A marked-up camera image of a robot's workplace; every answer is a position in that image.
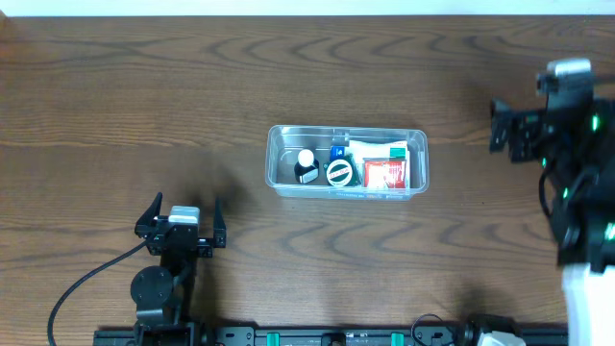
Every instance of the white bottle cap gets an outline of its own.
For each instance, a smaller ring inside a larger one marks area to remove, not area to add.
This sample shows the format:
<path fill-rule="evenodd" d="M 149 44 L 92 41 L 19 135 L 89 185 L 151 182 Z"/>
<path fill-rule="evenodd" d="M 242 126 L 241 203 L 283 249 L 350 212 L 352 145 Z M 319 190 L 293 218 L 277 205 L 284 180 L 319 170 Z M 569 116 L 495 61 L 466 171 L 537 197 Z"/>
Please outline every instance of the white bottle cap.
<path fill-rule="evenodd" d="M 314 153 L 309 149 L 304 149 L 299 152 L 299 164 L 303 167 L 310 167 L 314 163 Z"/>

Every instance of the wooden table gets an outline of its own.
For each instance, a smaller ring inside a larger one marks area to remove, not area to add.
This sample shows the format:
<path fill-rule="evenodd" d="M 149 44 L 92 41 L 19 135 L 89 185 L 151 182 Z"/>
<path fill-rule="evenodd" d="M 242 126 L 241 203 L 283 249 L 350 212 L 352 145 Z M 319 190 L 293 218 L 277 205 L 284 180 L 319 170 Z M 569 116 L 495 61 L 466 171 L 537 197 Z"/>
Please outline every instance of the wooden table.
<path fill-rule="evenodd" d="M 564 322 L 539 164 L 489 155 L 489 100 L 541 107 L 534 77 L 583 56 L 615 72 L 612 17 L 13 18 L 0 34 L 0 344 L 41 345 L 51 307 L 139 240 L 136 219 L 225 204 L 196 317 L 261 326 L 408 325 L 470 311 Z M 615 96 L 615 88 L 601 89 Z M 421 129 L 409 203 L 280 198 L 276 124 Z M 146 251 L 80 287 L 61 345 L 135 322 Z"/>

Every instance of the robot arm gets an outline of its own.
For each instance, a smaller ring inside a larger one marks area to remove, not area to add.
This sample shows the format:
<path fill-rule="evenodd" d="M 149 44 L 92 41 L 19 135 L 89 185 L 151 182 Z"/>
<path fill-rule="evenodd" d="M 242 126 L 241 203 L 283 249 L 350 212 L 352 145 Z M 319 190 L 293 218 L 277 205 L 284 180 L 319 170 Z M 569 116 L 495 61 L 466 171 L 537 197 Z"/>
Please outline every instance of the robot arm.
<path fill-rule="evenodd" d="M 571 346 L 609 345 L 615 339 L 615 268 L 592 272 L 589 264 L 564 267 L 562 288 L 568 309 L 568 338 Z"/>
<path fill-rule="evenodd" d="M 615 101 L 594 96 L 600 82 L 589 60 L 551 62 L 548 73 L 538 75 L 545 109 L 513 111 L 492 103 L 490 151 L 508 144 L 513 162 L 538 160 L 544 168 L 539 197 L 563 267 L 572 346 L 615 340 Z M 556 191 L 551 209 L 547 180 Z"/>

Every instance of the small bottle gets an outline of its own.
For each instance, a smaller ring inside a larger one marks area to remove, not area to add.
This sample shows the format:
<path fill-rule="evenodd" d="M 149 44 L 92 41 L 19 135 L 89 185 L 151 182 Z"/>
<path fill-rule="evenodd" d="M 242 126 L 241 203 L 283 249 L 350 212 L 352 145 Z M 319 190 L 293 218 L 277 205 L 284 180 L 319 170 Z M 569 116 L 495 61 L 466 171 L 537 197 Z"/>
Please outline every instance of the small bottle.
<path fill-rule="evenodd" d="M 318 178 L 318 160 L 309 149 L 299 152 L 298 162 L 295 163 L 295 178 L 299 184 L 307 184 Z"/>

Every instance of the clear plastic container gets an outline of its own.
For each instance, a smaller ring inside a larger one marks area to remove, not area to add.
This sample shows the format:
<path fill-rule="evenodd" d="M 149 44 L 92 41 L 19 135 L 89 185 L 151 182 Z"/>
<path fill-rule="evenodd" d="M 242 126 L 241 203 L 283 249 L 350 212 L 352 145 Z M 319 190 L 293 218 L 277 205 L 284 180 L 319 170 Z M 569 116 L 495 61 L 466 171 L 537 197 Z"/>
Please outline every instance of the clear plastic container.
<path fill-rule="evenodd" d="M 348 146 L 350 140 L 381 144 L 407 141 L 409 185 L 389 189 L 329 185 L 323 164 L 329 162 L 332 146 Z M 318 178 L 307 185 L 297 183 L 294 173 L 302 149 L 312 150 L 320 162 Z M 427 136 L 420 130 L 276 125 L 267 140 L 265 182 L 283 197 L 407 201 L 430 185 Z"/>

